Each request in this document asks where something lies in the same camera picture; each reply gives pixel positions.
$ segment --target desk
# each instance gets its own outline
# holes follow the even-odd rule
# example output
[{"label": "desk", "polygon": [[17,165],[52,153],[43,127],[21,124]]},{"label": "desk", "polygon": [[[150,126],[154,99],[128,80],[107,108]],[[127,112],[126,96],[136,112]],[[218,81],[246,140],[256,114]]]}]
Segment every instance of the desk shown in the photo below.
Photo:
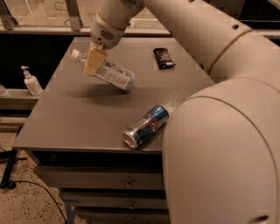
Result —
[{"label": "desk", "polygon": [[[123,38],[108,60],[135,73],[123,92],[83,74],[69,59],[88,51],[90,38],[75,38],[13,145],[36,162],[34,172],[81,218],[168,221],[161,158],[161,128],[132,150],[127,125],[155,105],[172,114],[190,95],[213,84],[173,38]],[[153,49],[166,47],[176,67],[158,70]]]}]

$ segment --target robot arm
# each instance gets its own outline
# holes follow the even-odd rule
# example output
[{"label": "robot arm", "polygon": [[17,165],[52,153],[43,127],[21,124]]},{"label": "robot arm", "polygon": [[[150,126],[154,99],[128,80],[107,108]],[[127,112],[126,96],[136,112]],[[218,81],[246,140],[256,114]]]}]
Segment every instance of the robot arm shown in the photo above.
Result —
[{"label": "robot arm", "polygon": [[201,0],[103,0],[92,41],[117,45],[144,6],[222,81],[183,102],[166,126],[171,223],[280,224],[280,48]]}]

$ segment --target white soap dispenser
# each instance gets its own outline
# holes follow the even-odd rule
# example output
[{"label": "white soap dispenser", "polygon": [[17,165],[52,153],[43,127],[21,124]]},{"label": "white soap dispenser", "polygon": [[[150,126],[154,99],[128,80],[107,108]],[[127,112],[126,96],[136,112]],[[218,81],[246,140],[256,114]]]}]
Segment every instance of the white soap dispenser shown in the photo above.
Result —
[{"label": "white soap dispenser", "polygon": [[32,95],[40,95],[42,94],[43,89],[37,78],[34,75],[31,75],[28,70],[26,70],[28,68],[28,66],[21,66],[21,69],[24,70],[24,83]]}]

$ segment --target silver can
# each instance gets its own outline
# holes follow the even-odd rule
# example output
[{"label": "silver can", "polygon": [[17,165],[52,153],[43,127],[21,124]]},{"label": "silver can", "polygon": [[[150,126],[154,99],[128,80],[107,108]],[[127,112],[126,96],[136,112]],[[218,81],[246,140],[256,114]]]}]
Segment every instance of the silver can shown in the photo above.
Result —
[{"label": "silver can", "polygon": [[124,142],[135,149],[149,139],[169,118],[167,110],[157,105],[139,122],[127,127],[122,133]]}]

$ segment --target drawer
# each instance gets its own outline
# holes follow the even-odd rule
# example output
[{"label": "drawer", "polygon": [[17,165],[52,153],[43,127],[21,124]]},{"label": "drawer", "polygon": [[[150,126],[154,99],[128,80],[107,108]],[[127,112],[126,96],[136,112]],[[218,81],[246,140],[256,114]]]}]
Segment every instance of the drawer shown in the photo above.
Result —
[{"label": "drawer", "polygon": [[92,221],[127,221],[131,223],[139,221],[156,221],[169,223],[167,210],[122,210],[122,209],[94,209],[75,208],[75,214],[82,219]]},{"label": "drawer", "polygon": [[138,190],[164,189],[161,169],[36,166],[34,172],[50,187]]},{"label": "drawer", "polygon": [[59,196],[66,204],[73,207],[168,209],[164,191],[60,190]]}]

